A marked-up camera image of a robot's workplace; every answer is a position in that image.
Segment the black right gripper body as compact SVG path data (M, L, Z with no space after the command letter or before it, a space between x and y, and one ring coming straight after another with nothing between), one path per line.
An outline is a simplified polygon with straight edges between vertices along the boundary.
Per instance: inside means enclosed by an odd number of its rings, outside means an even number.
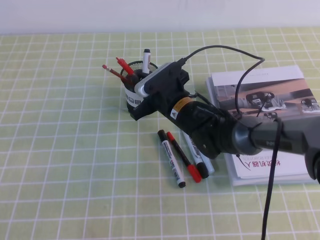
M188 72L182 69L183 61L174 61L171 65L146 83L146 92L149 96L143 97L143 101L132 110L132 118L139 120L156 111L163 114L172 122L194 122L193 101L189 98L186 104L176 109L176 117L171 115L174 106L183 98L189 97L184 84L190 79Z

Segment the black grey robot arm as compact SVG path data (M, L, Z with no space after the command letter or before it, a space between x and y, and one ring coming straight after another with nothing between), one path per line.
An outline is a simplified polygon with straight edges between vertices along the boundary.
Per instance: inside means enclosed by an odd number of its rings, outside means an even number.
M256 155L263 149L304 156L313 180L320 178L320 118L318 116L262 121L236 118L209 102L194 101L184 85L189 74L181 61L166 63L134 87L143 101L131 112L139 120L159 112L188 134L208 158L220 153Z

